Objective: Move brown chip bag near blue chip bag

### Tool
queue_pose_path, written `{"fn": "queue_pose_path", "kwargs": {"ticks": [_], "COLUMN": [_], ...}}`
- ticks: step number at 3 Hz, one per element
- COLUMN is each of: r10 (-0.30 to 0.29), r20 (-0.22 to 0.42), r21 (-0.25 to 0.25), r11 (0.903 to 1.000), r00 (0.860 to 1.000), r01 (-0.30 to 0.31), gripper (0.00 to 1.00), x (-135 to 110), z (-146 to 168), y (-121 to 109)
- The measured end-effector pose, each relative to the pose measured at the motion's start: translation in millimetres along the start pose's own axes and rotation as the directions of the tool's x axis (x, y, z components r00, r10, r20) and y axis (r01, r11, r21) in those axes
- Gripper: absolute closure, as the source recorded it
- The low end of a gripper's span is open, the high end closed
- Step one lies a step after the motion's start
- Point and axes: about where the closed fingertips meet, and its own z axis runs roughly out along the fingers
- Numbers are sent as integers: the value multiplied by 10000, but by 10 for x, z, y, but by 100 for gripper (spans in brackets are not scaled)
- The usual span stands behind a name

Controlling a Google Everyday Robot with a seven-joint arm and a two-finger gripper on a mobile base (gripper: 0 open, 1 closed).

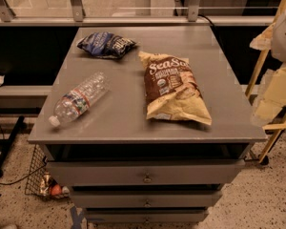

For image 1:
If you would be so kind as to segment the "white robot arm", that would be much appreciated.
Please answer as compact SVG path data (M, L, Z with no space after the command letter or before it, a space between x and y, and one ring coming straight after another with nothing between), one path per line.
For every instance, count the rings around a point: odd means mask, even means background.
M278 17L273 29L272 57L286 62L286 10Z

